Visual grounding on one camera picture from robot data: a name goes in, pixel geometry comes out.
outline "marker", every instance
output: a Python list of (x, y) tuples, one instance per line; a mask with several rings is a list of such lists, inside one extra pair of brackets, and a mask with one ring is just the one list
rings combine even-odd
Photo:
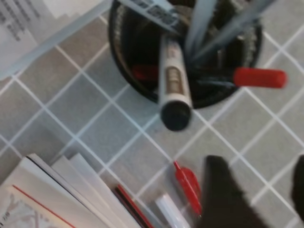
[(188, 126), (192, 100), (182, 50), (168, 34), (161, 37), (159, 104), (161, 120), (169, 130), (181, 131)]

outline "red cap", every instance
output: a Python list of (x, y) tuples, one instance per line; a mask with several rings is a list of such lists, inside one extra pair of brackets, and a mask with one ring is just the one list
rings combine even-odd
[(234, 83), (237, 86), (283, 88), (287, 83), (287, 75), (282, 70), (240, 67), (234, 72)]

